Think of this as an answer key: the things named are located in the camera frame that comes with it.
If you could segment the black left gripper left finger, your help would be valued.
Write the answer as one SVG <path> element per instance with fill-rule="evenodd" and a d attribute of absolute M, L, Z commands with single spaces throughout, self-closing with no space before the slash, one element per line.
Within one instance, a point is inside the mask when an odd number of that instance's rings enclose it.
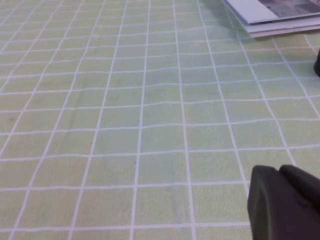
<path fill-rule="evenodd" d="M 251 172 L 247 211 L 254 240 L 318 240 L 320 210 L 271 166 Z"/>

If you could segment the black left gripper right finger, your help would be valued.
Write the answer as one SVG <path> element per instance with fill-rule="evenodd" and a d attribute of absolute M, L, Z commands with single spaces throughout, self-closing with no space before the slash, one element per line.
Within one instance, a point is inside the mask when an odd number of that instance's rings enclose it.
<path fill-rule="evenodd" d="M 314 209 L 320 209 L 320 179 L 293 165 L 282 165 L 279 172 Z"/>

